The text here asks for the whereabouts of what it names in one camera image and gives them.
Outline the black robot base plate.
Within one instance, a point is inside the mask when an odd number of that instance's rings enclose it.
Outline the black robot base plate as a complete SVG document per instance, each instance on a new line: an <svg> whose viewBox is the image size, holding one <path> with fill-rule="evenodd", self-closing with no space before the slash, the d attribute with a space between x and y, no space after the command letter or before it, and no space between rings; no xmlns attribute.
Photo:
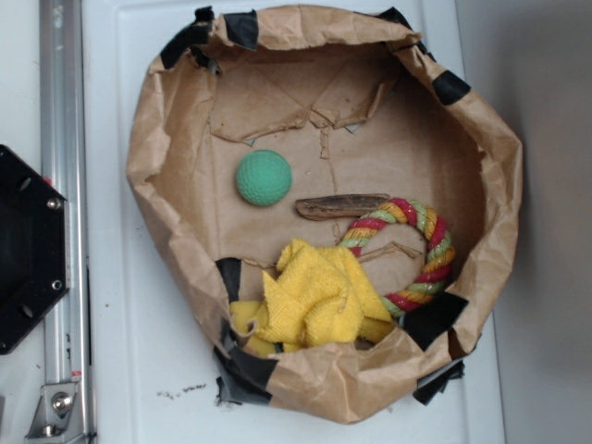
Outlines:
<svg viewBox="0 0 592 444"><path fill-rule="evenodd" d="M8 355L68 289L66 200L1 147L1 353Z"/></svg>

